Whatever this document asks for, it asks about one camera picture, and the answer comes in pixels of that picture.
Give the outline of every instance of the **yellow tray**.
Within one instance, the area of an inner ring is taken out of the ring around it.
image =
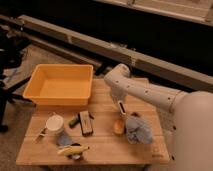
[[[92,78],[92,65],[40,64],[23,96],[38,105],[87,105]]]

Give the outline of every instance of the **white cup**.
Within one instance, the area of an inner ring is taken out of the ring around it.
[[[60,115],[53,115],[49,117],[46,122],[48,133],[57,135],[64,130],[64,119]]]

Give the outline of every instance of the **toy banana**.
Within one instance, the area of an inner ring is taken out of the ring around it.
[[[88,146],[69,146],[61,150],[58,150],[58,155],[69,156],[74,154],[80,154],[88,149],[89,149]]]

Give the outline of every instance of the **small box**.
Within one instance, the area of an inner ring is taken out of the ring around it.
[[[39,64],[23,93],[37,105],[87,105],[92,65]]]

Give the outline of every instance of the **camera tripod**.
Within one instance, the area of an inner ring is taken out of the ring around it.
[[[21,95],[19,94],[14,94],[13,92],[17,90],[19,87],[27,83],[30,79],[30,77],[25,78],[24,80],[16,83],[15,85],[6,88],[5,83],[3,82],[3,79],[5,78],[5,75],[3,75],[3,71],[0,71],[0,133],[7,132],[8,126],[3,125],[3,118],[5,114],[5,108],[7,101],[11,104],[15,103],[16,100],[22,100],[22,101],[29,101],[28,99],[24,99]]]

